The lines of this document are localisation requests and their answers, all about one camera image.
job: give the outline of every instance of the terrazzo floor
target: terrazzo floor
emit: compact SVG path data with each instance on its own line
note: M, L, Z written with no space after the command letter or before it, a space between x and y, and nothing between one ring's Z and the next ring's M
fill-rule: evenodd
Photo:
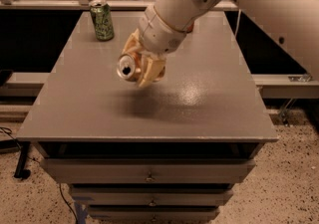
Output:
M304 102L292 109L288 119L290 127L284 126L276 114L271 114L279 140L260 150L255 158L256 167L243 183L234 186L233 197L220 207L220 214L210 224L319 223L319 124L315 118L319 117L319 112L316 109L318 102ZM15 134L22 118L6 119L1 118L0 125L10 127ZM5 134L0 135L1 139L6 138ZM41 160L34 147L29 156ZM27 161L26 168L31 170L28 179L13 178L18 157L18 152L0 155L0 223L75 223L60 195L59 185L36 161ZM62 189L72 203L67 185L63 184ZM86 223L110 222L89 216Z

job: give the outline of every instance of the green can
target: green can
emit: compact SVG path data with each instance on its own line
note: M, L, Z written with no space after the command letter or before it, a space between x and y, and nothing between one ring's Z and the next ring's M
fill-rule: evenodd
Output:
M90 3L90 13L97 39L108 41L114 38L111 10L108 3L102 0L92 1Z

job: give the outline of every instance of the desk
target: desk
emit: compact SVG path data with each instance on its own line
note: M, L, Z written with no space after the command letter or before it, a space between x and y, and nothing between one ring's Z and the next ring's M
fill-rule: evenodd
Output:
M140 12L99 42L83 13L19 133L43 168L102 219L210 220L276 133L222 12L196 21L147 89L116 63Z

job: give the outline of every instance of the drawer handle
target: drawer handle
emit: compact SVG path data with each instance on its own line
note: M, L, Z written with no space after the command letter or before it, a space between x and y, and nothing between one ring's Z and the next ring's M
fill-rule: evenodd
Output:
M156 179L152 177L152 174L149 172L149 176L146 178L146 182L151 183L155 182Z
M149 204L150 207L156 207L157 204L154 202L154 200L152 199L151 203Z

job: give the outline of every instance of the metal drawer cabinet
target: metal drawer cabinet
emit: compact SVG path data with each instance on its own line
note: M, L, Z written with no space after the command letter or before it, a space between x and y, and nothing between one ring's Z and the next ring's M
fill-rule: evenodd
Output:
M42 167L61 183L238 183L253 160L45 159Z
M103 220L195 220L210 221L219 214L217 207L110 207L90 206L91 217Z
M91 185L70 187L75 201L85 205L219 206L232 196L231 189L215 189L214 184Z

